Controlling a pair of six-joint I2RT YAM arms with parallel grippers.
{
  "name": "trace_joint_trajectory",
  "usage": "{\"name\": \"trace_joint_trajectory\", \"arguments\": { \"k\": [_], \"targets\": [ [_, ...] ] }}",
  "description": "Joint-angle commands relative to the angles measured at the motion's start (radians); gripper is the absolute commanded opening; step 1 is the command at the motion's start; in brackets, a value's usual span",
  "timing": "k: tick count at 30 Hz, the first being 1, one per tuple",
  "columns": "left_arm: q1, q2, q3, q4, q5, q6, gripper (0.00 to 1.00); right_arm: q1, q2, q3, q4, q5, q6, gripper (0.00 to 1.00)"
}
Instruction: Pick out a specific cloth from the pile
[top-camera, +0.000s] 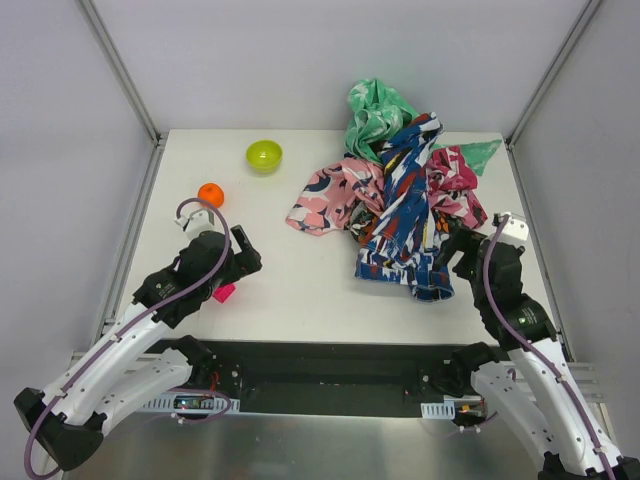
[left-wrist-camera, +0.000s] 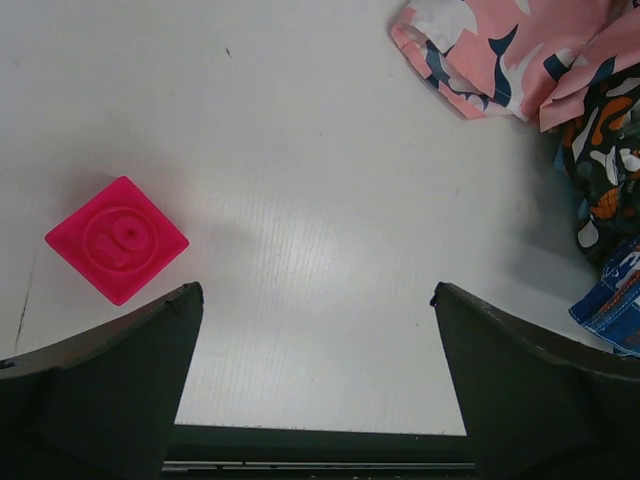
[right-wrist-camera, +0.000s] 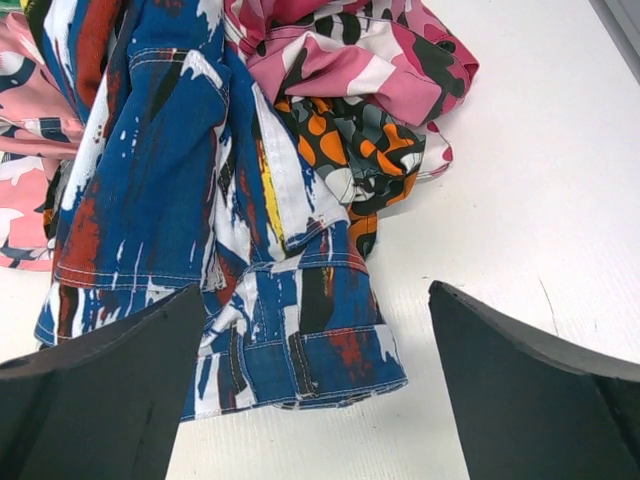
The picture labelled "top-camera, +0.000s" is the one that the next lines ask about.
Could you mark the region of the blue white red patterned cloth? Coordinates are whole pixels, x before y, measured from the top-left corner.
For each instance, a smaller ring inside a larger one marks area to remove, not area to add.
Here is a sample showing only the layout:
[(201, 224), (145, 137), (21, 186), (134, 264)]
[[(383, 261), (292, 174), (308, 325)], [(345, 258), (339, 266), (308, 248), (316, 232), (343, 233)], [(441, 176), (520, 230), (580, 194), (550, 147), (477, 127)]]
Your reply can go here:
[(384, 209), (358, 252), (355, 277), (404, 285), (414, 299), (437, 302), (453, 297), (449, 273), (431, 274), (439, 250), (429, 244), (427, 162), (443, 126), (424, 113), (381, 147)]

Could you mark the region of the pink navy patterned cloth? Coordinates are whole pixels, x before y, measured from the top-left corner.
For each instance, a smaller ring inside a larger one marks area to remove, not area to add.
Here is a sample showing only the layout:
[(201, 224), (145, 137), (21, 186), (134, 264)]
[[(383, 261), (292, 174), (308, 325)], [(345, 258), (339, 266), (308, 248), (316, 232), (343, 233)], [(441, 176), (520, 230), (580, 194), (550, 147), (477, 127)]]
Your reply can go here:
[(287, 225), (310, 235), (348, 230), (352, 211), (363, 202), (377, 217), (385, 208), (380, 166), (350, 155), (316, 171), (291, 207)]

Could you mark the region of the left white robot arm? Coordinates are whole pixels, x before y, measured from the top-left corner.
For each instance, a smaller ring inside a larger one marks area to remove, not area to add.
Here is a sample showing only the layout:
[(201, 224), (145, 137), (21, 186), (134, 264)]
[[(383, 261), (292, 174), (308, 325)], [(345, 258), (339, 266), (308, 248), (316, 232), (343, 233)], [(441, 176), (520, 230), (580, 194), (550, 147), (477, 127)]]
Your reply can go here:
[(23, 389), (14, 406), (29, 432), (27, 475), (34, 446), (61, 471), (86, 462), (104, 438), (148, 401), (173, 389), (207, 396), (220, 377), (214, 355), (191, 335), (173, 341), (159, 358), (134, 373), (128, 367), (165, 334), (198, 312), (214, 292), (258, 272), (261, 256), (244, 229), (205, 230), (172, 263), (149, 274), (123, 315), (73, 367), (42, 390)]

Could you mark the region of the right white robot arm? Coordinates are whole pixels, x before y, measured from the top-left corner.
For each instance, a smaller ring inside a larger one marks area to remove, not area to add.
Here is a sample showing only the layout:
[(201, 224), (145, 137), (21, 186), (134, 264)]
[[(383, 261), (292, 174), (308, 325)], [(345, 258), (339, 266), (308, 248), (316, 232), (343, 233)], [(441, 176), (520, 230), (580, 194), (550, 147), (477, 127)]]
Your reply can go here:
[(590, 411), (544, 308), (523, 291), (521, 257), (528, 230), (503, 221), (492, 236), (458, 227), (442, 244), (434, 271), (455, 253), (454, 273), (469, 282), (485, 329), (529, 387), (483, 342), (456, 350), (430, 377), (437, 391), (487, 401), (534, 462), (541, 479), (636, 479), (639, 461), (625, 456)]

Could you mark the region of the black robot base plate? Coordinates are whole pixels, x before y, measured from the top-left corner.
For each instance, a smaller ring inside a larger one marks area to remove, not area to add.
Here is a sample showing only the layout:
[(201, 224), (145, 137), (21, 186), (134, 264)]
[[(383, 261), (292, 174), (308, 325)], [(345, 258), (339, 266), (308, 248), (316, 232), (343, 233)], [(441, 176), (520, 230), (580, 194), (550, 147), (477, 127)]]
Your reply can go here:
[(220, 392), (243, 413), (416, 418), (424, 403), (473, 395), (478, 345), (199, 341), (176, 348), (195, 365), (186, 385)]

